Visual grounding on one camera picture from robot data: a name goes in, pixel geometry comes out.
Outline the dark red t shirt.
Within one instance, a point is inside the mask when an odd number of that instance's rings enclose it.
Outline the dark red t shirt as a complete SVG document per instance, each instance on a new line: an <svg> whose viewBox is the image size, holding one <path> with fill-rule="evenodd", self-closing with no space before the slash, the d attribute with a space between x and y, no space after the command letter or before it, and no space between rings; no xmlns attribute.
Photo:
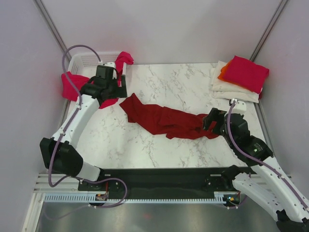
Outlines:
<svg viewBox="0 0 309 232"><path fill-rule="evenodd" d="M168 139L190 140L218 137L203 129L206 114L194 115L157 104L143 104L134 93L120 103L120 107L127 114L129 123L139 124L152 135L164 134Z"/></svg>

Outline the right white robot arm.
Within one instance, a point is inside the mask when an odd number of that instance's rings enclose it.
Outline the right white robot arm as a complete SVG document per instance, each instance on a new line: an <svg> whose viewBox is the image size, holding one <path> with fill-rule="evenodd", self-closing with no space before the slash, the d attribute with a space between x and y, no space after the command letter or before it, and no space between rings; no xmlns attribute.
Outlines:
<svg viewBox="0 0 309 232"><path fill-rule="evenodd" d="M236 165L223 172L222 187L236 189L252 199L272 216L281 232L307 232L308 199L283 171L267 144L251 135L244 119L246 103L232 99L229 105L229 111L212 108L203 118L203 129L224 137L238 159L258 174L270 191L255 183Z"/></svg>

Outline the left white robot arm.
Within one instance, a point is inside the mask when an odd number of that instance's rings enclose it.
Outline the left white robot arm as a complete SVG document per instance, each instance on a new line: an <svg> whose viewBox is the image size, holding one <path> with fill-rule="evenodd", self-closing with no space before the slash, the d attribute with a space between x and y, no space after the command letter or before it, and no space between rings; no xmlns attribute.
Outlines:
<svg viewBox="0 0 309 232"><path fill-rule="evenodd" d="M41 140L42 158L49 182L55 172L88 180L91 187L101 190L106 178L100 175L100 168L84 161L76 148L87 123L100 106L106 100L127 97L126 77L119 74L114 62L100 62L96 74L77 93L75 107L62 126L51 138Z"/></svg>

